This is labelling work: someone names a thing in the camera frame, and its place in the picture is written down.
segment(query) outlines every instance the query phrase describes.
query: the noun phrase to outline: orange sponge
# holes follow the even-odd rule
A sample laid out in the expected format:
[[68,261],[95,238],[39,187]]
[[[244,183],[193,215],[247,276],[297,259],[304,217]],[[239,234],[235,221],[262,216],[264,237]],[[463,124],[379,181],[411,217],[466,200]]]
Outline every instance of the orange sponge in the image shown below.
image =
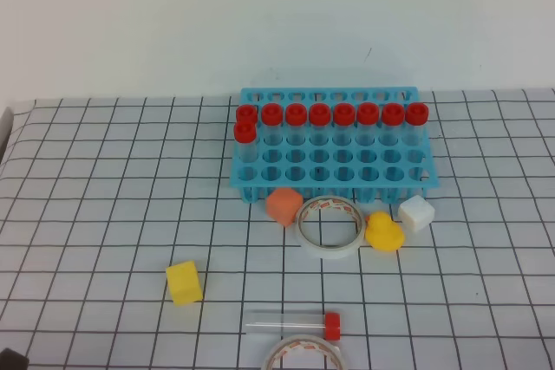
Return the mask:
[[291,225],[303,205],[303,196],[291,188],[278,188],[266,199],[266,213],[283,227]]

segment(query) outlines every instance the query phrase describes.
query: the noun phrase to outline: test tube with red cap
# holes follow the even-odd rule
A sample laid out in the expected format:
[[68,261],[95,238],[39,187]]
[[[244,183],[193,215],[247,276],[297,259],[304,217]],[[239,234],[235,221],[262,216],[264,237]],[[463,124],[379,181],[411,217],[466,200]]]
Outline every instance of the test tube with red cap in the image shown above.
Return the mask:
[[382,110],[382,133],[380,142],[385,146],[393,146],[399,140],[402,122],[405,120],[405,108],[401,104],[389,103]]
[[310,106],[310,142],[321,146],[328,143],[327,127],[331,123],[331,110],[327,104],[317,103]]
[[235,121],[250,121],[255,125],[258,123],[258,110],[252,104],[244,104],[235,110]]
[[402,138],[409,146],[417,146],[422,142],[424,125],[428,121],[429,109],[424,103],[410,103],[407,107],[405,134]]
[[314,334],[328,341],[338,341],[341,338],[341,318],[337,312],[325,315],[245,312],[242,332]]
[[339,103],[333,108],[333,143],[338,146],[347,146],[350,143],[355,118],[356,110],[352,104]]
[[264,128],[264,142],[266,145],[279,145],[283,140],[282,123],[284,110],[276,103],[268,103],[262,107],[261,119]]
[[375,140],[375,124],[380,118],[380,108],[374,103],[362,103],[356,110],[356,143],[370,146]]
[[300,103],[293,103],[285,109],[285,122],[289,126],[287,142],[297,146],[304,143],[304,129],[306,125],[306,107]]
[[238,121],[233,128],[238,155],[245,163],[257,160],[257,127],[250,121]]

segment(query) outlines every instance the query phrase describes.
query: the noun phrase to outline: white wall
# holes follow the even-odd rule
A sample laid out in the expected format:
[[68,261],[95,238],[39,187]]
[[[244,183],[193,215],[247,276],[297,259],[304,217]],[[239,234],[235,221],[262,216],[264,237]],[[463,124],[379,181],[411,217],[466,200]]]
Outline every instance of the white wall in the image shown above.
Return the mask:
[[4,99],[555,85],[553,0],[0,0],[0,14]]

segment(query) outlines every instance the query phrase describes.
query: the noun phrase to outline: rubber duck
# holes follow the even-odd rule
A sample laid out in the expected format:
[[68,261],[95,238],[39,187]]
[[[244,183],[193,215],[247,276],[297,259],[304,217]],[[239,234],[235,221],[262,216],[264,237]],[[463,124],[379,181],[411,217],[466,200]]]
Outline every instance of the rubber duck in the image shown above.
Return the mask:
[[391,219],[384,211],[370,214],[366,219],[366,241],[376,250],[399,250],[405,242],[405,234],[399,224]]

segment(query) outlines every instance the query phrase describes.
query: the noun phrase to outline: roll of tape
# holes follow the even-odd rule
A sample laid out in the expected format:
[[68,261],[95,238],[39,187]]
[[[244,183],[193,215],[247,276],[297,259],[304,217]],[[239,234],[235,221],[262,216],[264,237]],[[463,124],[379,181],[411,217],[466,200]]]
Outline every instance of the roll of tape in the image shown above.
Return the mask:
[[[324,210],[327,208],[341,210],[349,213],[356,223],[356,236],[352,242],[344,246],[323,246],[310,240],[303,231],[303,221],[313,211]],[[364,229],[366,221],[364,215],[356,206],[346,198],[335,196],[324,196],[309,199],[297,212],[295,221],[295,232],[298,242],[310,255],[322,259],[341,259],[356,252],[364,240]]]
[[276,362],[292,350],[317,351],[325,355],[337,370],[348,370],[339,348],[314,335],[292,335],[284,338],[270,351],[261,370],[272,370]]

